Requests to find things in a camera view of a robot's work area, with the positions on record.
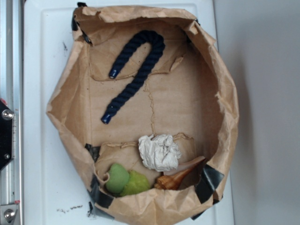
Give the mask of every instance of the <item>gray wall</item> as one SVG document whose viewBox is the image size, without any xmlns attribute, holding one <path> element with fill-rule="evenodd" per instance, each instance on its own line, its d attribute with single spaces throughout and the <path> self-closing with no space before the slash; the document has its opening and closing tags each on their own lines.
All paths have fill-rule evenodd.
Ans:
<svg viewBox="0 0 300 225">
<path fill-rule="evenodd" d="M 300 224 L 300 0 L 214 0 L 237 86 L 236 225 Z"/>
</svg>

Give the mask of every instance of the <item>red object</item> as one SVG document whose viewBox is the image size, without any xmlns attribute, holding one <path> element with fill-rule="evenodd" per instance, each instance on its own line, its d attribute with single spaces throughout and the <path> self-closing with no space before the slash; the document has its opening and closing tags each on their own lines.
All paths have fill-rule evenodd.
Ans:
<svg viewBox="0 0 300 225">
<path fill-rule="evenodd" d="M 4 99 L 0 98 L 0 101 L 3 102 L 3 104 L 8 105 Z"/>
</svg>

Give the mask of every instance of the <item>white board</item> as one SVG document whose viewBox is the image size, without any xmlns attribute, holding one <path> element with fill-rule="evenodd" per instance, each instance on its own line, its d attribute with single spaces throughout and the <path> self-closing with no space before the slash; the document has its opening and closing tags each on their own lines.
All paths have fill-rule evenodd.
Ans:
<svg viewBox="0 0 300 225">
<path fill-rule="evenodd" d="M 91 7 L 108 6 L 100 1 Z M 184 8 L 198 17 L 216 38 L 211 0 L 112 0 L 112 5 Z M 76 173 L 58 131 L 46 116 L 46 105 L 67 62 L 72 44 L 71 18 L 75 0 L 27 0 L 24 12 L 24 224 L 116 225 L 103 217 L 87 216 L 90 197 Z M 233 225 L 230 177 L 223 200 L 180 225 Z"/>
</svg>

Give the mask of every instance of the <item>crumpled white paper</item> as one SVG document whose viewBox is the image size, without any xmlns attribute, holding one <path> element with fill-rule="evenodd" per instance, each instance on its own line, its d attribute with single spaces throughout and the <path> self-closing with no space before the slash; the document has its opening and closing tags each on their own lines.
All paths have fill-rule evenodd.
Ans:
<svg viewBox="0 0 300 225">
<path fill-rule="evenodd" d="M 153 137 L 154 135 L 139 138 L 139 151 L 144 166 L 158 172 L 177 169 L 181 152 L 173 142 L 172 135 Z"/>
</svg>

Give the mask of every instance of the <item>green object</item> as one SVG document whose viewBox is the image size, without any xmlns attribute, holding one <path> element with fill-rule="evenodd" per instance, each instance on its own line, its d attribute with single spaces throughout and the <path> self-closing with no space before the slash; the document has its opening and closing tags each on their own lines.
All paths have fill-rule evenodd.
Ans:
<svg viewBox="0 0 300 225">
<path fill-rule="evenodd" d="M 125 185 L 120 196 L 135 195 L 150 189 L 150 184 L 147 177 L 137 171 L 130 171 L 129 182 Z"/>
<path fill-rule="evenodd" d="M 109 180 L 105 183 L 106 189 L 113 194 L 121 193 L 129 181 L 129 173 L 118 163 L 114 163 L 108 172 Z"/>
</svg>

